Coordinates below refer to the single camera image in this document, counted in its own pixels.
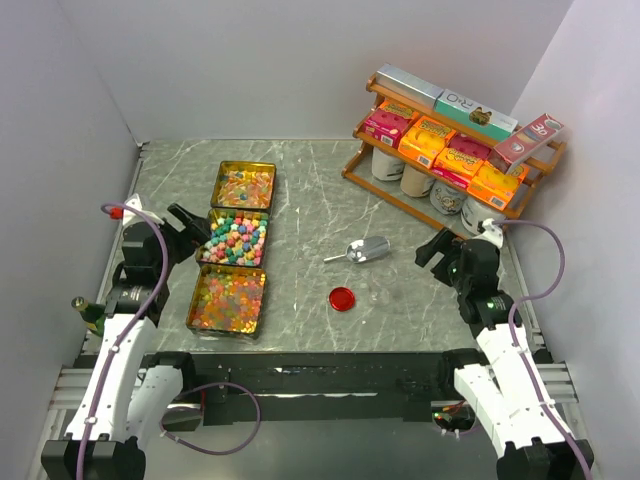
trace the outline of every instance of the white canister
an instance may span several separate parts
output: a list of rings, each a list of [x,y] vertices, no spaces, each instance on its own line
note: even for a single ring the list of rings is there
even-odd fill
[[[371,173],[378,180],[388,182],[391,180],[400,180],[404,170],[404,162],[397,159],[393,155],[373,149],[373,158],[371,160]]]
[[[464,228],[471,233],[479,234],[478,224],[485,221],[487,218],[493,218],[494,220],[504,220],[505,216],[495,211],[489,205],[485,205],[475,198],[468,197],[462,205],[462,224]]]
[[[422,173],[411,165],[407,165],[404,167],[400,188],[410,197],[425,197],[434,183],[436,183],[436,179],[431,175]]]
[[[431,189],[431,203],[444,215],[455,215],[462,209],[467,194],[451,188],[446,183],[437,181]]]

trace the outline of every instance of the white wall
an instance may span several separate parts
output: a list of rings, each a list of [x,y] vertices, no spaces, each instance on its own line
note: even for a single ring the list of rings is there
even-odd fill
[[[384,62],[509,112],[571,0],[60,0],[139,141],[347,138]]]
[[[63,363],[85,328],[137,147],[55,0],[0,14],[0,465],[24,478]]]
[[[597,461],[607,480],[640,471],[640,4],[576,0],[513,113],[523,122],[547,110],[573,131],[562,165],[526,217],[564,242],[558,290],[535,304],[545,338],[566,359]],[[513,229],[527,284],[552,281],[552,240]]]

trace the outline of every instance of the tray of candy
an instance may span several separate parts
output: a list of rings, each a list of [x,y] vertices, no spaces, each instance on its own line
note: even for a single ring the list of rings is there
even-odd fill
[[[271,211],[275,183],[273,163],[221,162],[211,206]]]
[[[264,265],[269,214],[233,208],[209,211],[211,240],[198,248],[199,265],[219,264],[258,267]]]
[[[204,265],[193,291],[187,328],[209,337],[255,340],[260,334],[267,275],[259,268]]]

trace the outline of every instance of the silver box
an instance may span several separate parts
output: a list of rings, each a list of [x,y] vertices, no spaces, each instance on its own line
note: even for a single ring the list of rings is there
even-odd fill
[[[436,100],[444,92],[443,88],[388,63],[376,72],[376,83],[429,108],[434,107]]]

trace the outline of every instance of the tabletop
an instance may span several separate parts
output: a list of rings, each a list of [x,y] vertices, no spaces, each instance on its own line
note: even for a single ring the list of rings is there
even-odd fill
[[[162,216],[171,217],[166,207],[172,202],[206,215],[221,161],[260,161],[277,167],[260,337],[255,341],[212,339],[186,328],[198,276],[198,265],[189,259],[171,273],[171,295],[150,351],[441,351],[474,346],[458,313],[455,291],[437,282],[428,268],[414,264],[415,249],[436,231],[342,178],[342,168],[359,146],[352,140],[195,140],[145,145],[135,192],[149,199],[151,209]],[[399,182],[371,180],[370,160],[363,161],[357,173],[403,195]],[[403,200],[442,223],[462,228],[459,216],[438,216],[428,198],[403,196]],[[343,253],[352,240],[371,235],[389,239],[388,256],[365,264],[323,263],[323,258]],[[113,265],[121,258],[118,252]],[[395,277],[389,288],[391,301],[375,304],[371,278],[389,270]],[[506,245],[499,273],[501,288],[514,298],[520,296]],[[356,304],[347,312],[335,311],[329,304],[329,292],[338,286],[355,293]],[[99,340],[89,338],[84,352],[97,351]]]

